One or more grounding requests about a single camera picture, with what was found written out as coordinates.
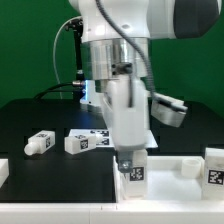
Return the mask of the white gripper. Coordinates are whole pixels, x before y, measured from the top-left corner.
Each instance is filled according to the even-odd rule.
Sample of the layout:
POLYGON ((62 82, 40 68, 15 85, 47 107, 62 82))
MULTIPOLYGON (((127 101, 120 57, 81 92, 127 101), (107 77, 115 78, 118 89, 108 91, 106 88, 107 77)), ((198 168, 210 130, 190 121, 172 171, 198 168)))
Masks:
MULTIPOLYGON (((184 102, 156 94, 152 109, 148 107, 148 91, 143 82, 127 75, 109 80, 101 99, 103 118, 116 150, 141 150, 150 142, 149 115, 160 122, 179 127, 187 112, 184 102)), ((133 152, 118 153, 118 170, 130 173, 133 169, 133 152)))

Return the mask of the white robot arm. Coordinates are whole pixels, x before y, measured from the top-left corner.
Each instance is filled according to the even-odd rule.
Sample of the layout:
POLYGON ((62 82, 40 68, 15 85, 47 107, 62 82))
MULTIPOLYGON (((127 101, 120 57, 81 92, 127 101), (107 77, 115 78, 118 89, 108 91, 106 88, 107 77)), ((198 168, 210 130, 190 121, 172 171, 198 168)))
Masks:
POLYGON ((148 55, 152 39, 198 38, 218 20, 222 0, 69 0, 83 19, 92 79, 117 151, 130 173, 146 148, 149 117, 178 127, 184 102, 156 92, 148 55))

